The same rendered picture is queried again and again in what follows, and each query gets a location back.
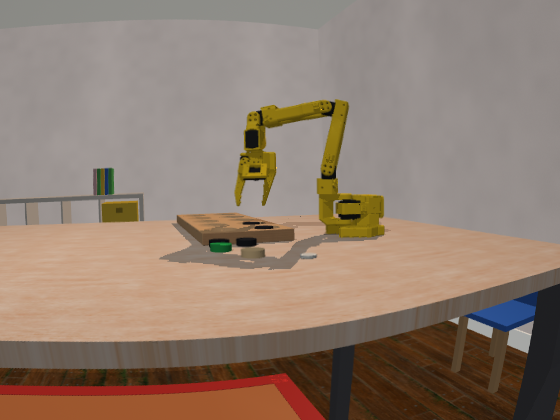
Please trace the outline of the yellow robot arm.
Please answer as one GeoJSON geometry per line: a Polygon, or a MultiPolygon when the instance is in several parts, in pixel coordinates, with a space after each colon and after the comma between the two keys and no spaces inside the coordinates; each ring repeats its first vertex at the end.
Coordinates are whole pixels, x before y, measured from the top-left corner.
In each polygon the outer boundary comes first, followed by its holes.
{"type": "Polygon", "coordinates": [[[335,99],[335,102],[320,100],[280,109],[275,105],[261,107],[260,111],[250,112],[247,116],[244,150],[249,153],[266,147],[265,127],[273,128],[297,121],[332,117],[321,165],[321,178],[317,178],[319,220],[326,225],[326,233],[339,234],[341,238],[384,235],[385,227],[379,225],[381,196],[337,194],[336,169],[348,106],[348,102],[335,99]],[[336,214],[340,218],[333,216],[335,200],[340,200],[336,203],[336,214]]]}

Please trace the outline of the green disc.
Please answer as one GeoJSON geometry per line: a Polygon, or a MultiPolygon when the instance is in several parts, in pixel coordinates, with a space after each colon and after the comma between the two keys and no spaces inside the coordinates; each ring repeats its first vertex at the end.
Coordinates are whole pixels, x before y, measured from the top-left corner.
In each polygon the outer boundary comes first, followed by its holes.
{"type": "Polygon", "coordinates": [[[218,253],[230,252],[230,251],[232,251],[232,243],[227,243],[227,242],[211,243],[210,244],[210,251],[211,252],[218,252],[218,253]]]}

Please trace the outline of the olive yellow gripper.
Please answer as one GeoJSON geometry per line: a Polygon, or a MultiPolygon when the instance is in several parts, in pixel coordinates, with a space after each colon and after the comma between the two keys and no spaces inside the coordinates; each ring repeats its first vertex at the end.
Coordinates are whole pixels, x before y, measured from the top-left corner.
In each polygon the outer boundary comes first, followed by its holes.
{"type": "Polygon", "coordinates": [[[276,175],[276,153],[254,150],[250,153],[241,153],[238,168],[238,177],[235,188],[235,199],[237,206],[241,203],[241,194],[246,180],[264,180],[262,206],[265,206],[272,183],[276,175]],[[261,164],[267,163],[267,164],[261,164]],[[244,166],[244,167],[243,167],[244,166]],[[252,168],[261,167],[261,168],[252,168]],[[261,169],[261,171],[260,171],[261,169]],[[243,170],[243,173],[242,173],[243,170]],[[260,173],[249,173],[260,172],[260,173]],[[268,187],[269,186],[269,187],[268,187]],[[267,191],[267,192],[266,192],[267,191]]]}

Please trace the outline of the beige disc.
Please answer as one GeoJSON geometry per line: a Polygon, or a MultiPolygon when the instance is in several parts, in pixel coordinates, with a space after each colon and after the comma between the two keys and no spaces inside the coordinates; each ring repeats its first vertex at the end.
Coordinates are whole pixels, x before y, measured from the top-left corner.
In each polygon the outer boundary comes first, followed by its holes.
{"type": "Polygon", "coordinates": [[[257,259],[265,257],[265,248],[247,247],[241,249],[241,257],[248,259],[257,259]]]}

